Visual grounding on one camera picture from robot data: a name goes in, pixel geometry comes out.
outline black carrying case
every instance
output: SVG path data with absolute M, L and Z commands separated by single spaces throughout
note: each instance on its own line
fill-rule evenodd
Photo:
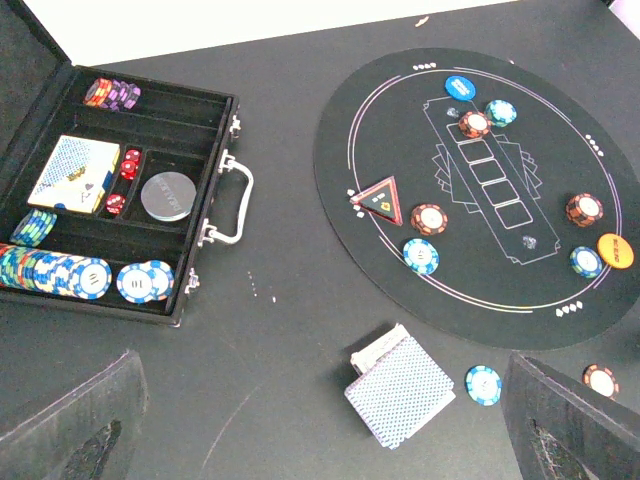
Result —
M 237 137 L 238 98 L 72 66 L 21 0 L 0 0 L 0 242 L 9 237 L 31 210 L 27 199 L 60 135 L 72 135 L 120 144 L 120 158 L 101 204 L 93 214 L 51 210 L 55 227 L 37 247 L 106 260 L 113 280 L 96 300 L 0 287 L 0 312 L 6 303 L 19 302 L 62 308 L 100 316 L 179 325 L 186 299 L 198 286 L 194 262 L 203 242 L 237 242 L 249 195 L 251 172 L 229 155 L 228 144 Z M 111 112 L 82 103 L 89 86 L 99 77 L 138 85 L 142 94 L 131 110 Z M 130 182 L 118 175 L 125 152 L 142 152 L 140 167 Z M 234 236 L 209 224 L 207 214 L 220 175 L 238 170 L 247 177 Z M 140 202 L 140 190 L 153 175 L 177 171 L 196 185 L 191 214 L 177 222 L 149 216 Z M 105 210 L 112 192 L 126 195 L 124 210 L 114 218 Z M 143 304 L 127 302 L 118 292 L 118 272 L 130 263 L 163 260 L 175 272 L 173 292 L 167 300 Z

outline case handle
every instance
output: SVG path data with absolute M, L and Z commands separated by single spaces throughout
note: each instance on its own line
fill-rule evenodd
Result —
M 202 224 L 202 230 L 200 231 L 200 238 L 198 238 L 198 247 L 202 247 L 204 242 L 213 243 L 216 240 L 224 243 L 225 245 L 233 245 L 238 243 L 238 241 L 242 238 L 242 233 L 244 230 L 244 220 L 247 216 L 247 208 L 249 207 L 249 197 L 251 197 L 251 190 L 253 189 L 253 174 L 251 170 L 242 165 L 241 163 L 236 161 L 236 158 L 232 155 L 229 155 L 229 152 L 225 149 L 222 153 L 222 160 L 220 161 L 220 166 L 218 167 L 219 173 L 224 173 L 225 171 L 232 172 L 234 170 L 238 170 L 245 177 L 247 177 L 247 186 L 244 189 L 244 194 L 242 195 L 242 200 L 240 201 L 240 208 L 238 209 L 238 223 L 236 226 L 236 234 L 233 237 L 220 233 L 218 228 L 209 223 L 209 219 L 205 218 Z

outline gray table surface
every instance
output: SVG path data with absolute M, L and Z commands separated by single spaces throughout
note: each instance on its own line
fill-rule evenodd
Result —
M 229 21 L 233 8 L 211 28 Z M 316 193 L 315 129 L 333 91 L 361 65 L 408 48 L 462 48 L 511 59 L 559 86 L 638 173 L 637 108 L 629 100 L 640 85 L 640 43 L 599 0 L 524 0 L 435 14 L 419 28 L 416 21 L 110 65 L 240 96 L 234 153 L 256 177 L 246 236 L 234 247 L 203 249 L 202 286 L 180 329 L 0 304 L 0 412 L 129 348 L 140 353 L 151 396 L 131 479 L 520 478 L 499 406 L 473 403 L 463 381 L 475 364 L 504 373 L 510 351 L 420 322 L 367 279 Z M 221 182 L 214 218 L 223 227 L 233 224 L 230 206 L 242 185 L 235 176 Z M 606 363 L 621 384 L 619 403 L 640 411 L 638 318 L 636 304 L 605 334 L 532 356 L 576 379 L 586 364 Z M 395 322 L 451 376 L 457 399 L 392 452 L 343 391 L 356 378 L 350 353 Z

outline round black poker mat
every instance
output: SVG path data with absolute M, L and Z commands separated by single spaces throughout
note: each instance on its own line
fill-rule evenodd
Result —
M 447 95 L 452 75 L 475 84 L 472 103 Z M 515 105 L 516 121 L 494 128 L 480 144 L 458 144 L 458 116 L 494 99 Z M 493 161 L 478 161 L 485 157 Z M 491 168 L 472 168 L 477 161 Z M 569 265 L 574 248 L 595 250 L 606 232 L 640 245 L 640 189 L 631 165 L 575 101 L 516 65 L 451 49 L 375 60 L 326 106 L 314 163 L 326 213 L 357 264 L 392 299 L 445 331 L 495 347 L 558 348 L 603 332 L 640 294 L 638 262 L 626 270 L 607 267 L 590 280 Z M 348 190 L 389 176 L 398 188 L 401 227 L 370 214 L 358 218 L 349 203 Z M 504 178 L 492 186 L 482 183 L 487 176 Z M 583 192 L 605 211 L 588 228 L 564 213 Z M 515 208 L 495 207 L 512 197 L 519 199 L 510 204 Z M 444 233 L 427 237 L 440 255 L 431 276 L 402 261 L 404 243 L 420 236 L 409 214 L 421 203 L 438 204 L 449 216 Z M 524 245 L 525 236 L 536 239 L 534 249 Z

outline red triangle marker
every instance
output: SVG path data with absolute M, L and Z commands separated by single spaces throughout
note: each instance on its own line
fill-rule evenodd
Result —
M 380 218 L 402 226 L 402 212 L 398 200 L 398 189 L 394 177 L 385 178 L 349 200 Z

